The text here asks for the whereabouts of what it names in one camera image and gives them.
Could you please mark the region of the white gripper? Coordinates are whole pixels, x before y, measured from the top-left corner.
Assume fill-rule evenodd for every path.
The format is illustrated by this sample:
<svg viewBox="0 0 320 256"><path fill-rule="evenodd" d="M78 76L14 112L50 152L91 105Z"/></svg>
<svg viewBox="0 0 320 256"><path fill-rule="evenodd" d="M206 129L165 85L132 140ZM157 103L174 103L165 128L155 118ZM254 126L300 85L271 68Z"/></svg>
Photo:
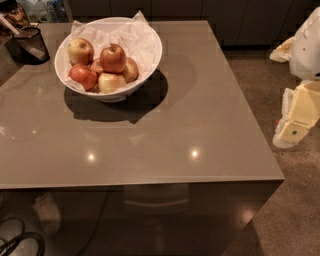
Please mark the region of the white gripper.
<svg viewBox="0 0 320 256"><path fill-rule="evenodd" d="M269 58L288 62L290 72L303 79L295 89L286 88L282 98L282 118L273 144L288 149L299 144L320 120L320 7L317 7L293 37L288 38Z"/></svg>

